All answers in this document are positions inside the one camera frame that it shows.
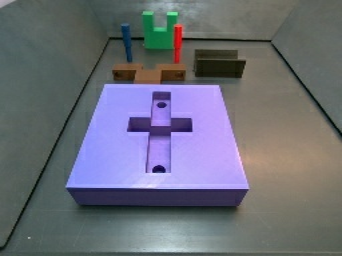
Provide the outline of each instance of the toy block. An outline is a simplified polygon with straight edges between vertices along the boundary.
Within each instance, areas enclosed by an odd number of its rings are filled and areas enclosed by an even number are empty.
[[[113,67],[114,80],[134,80],[137,70],[142,70],[143,65],[139,63],[115,64]]]
[[[220,86],[107,84],[66,187],[81,205],[238,206],[249,182]]]
[[[157,69],[162,70],[162,81],[185,81],[185,64],[158,64]]]
[[[135,84],[161,84],[162,70],[159,69],[142,69],[135,73]]]
[[[143,12],[145,47],[146,49],[174,49],[174,25],[178,12],[167,12],[167,26],[155,27],[154,12]]]
[[[238,50],[195,50],[197,77],[242,78],[246,60],[238,59]]]

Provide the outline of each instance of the brown wooden block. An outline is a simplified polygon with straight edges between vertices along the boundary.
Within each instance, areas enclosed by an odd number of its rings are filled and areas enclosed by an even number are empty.
[[[185,64],[158,64],[157,69],[162,70],[162,81],[185,81],[187,69]]]
[[[142,70],[142,69],[143,69],[143,64],[139,64],[139,63],[115,64],[113,67],[114,80],[119,80],[119,81],[134,80],[137,70]]]
[[[161,84],[162,70],[161,69],[142,69],[135,73],[135,84]]]

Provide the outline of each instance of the round hole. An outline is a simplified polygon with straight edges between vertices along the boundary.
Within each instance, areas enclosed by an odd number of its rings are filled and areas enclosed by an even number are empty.
[[[165,108],[167,105],[166,105],[165,102],[158,102],[157,106],[158,106],[159,108]]]
[[[166,173],[166,167],[162,165],[157,165],[153,169],[153,173]]]
[[[183,72],[177,72],[175,76],[177,76],[177,78],[183,78],[185,77],[185,73]]]
[[[115,75],[115,77],[118,77],[118,78],[122,77],[122,73],[121,73],[121,72],[115,72],[114,75]]]

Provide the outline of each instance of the green block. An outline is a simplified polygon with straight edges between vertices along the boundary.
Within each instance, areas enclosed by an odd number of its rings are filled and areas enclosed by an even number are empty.
[[[143,12],[145,48],[174,49],[174,25],[178,12],[167,12],[167,27],[155,27],[154,12]]]

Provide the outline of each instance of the gray wall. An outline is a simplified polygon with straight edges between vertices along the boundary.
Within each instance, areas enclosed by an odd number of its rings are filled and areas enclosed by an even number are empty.
[[[121,37],[121,23],[143,37],[142,12],[155,11],[157,25],[166,12],[179,12],[187,38],[272,40],[298,0],[89,0],[111,37]]]
[[[18,0],[0,9],[0,247],[106,43],[82,0]]]
[[[302,0],[273,44],[342,131],[342,1]]]

